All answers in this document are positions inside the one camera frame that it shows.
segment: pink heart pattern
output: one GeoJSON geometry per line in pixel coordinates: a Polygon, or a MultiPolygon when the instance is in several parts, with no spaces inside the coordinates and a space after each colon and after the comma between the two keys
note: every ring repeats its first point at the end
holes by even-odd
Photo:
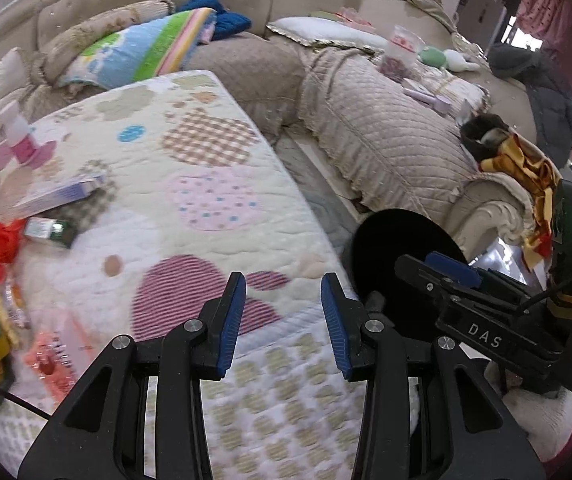
{"type": "Polygon", "coordinates": [[[248,179],[232,168],[214,168],[196,176],[175,173],[165,186],[179,217],[191,229],[239,229],[255,224],[262,215],[248,179]]]}
{"type": "MultiPolygon", "coordinates": [[[[290,280],[272,271],[248,276],[263,287],[281,288],[290,280]]],[[[204,303],[218,298],[226,287],[226,278],[217,267],[192,254],[172,256],[151,267],[142,280],[132,303],[131,323],[137,341],[166,335],[178,324],[197,317],[204,303]]],[[[279,320],[279,314],[267,303],[246,296],[239,333],[247,333],[279,320]]]]}

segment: pink package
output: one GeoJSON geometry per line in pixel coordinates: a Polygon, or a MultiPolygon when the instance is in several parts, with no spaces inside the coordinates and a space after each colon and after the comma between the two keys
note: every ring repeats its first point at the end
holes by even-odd
{"type": "Polygon", "coordinates": [[[96,353],[73,314],[64,309],[48,311],[47,328],[42,330],[23,357],[25,364],[44,381],[54,402],[69,394],[96,353]]]}

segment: white cloth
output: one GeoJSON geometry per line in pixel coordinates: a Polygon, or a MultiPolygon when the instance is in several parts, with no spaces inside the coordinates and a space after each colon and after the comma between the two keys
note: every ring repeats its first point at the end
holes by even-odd
{"type": "MultiPolygon", "coordinates": [[[[491,362],[484,373],[499,393],[499,368],[491,362]]],[[[523,390],[521,380],[506,371],[508,393],[502,400],[517,424],[528,433],[528,441],[541,462],[556,457],[572,434],[572,392],[562,388],[555,399],[523,390]]]]}

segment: gold fabric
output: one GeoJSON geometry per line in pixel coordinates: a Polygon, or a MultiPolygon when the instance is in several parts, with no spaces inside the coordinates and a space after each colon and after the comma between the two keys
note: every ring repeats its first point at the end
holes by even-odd
{"type": "Polygon", "coordinates": [[[550,252],[550,221],[553,217],[553,193],[559,177],[553,163],[546,157],[520,142],[512,134],[499,146],[497,155],[482,160],[482,171],[505,173],[512,176],[528,193],[533,201],[535,229],[524,239],[522,247],[528,269],[550,252]]]}

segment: white cylinder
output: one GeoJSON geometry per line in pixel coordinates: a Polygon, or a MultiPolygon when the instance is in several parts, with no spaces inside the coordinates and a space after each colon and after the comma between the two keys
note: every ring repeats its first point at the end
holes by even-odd
{"type": "Polygon", "coordinates": [[[0,120],[6,136],[6,144],[20,164],[28,162],[37,151],[28,121],[21,115],[19,103],[12,101],[0,111],[0,120]]]}

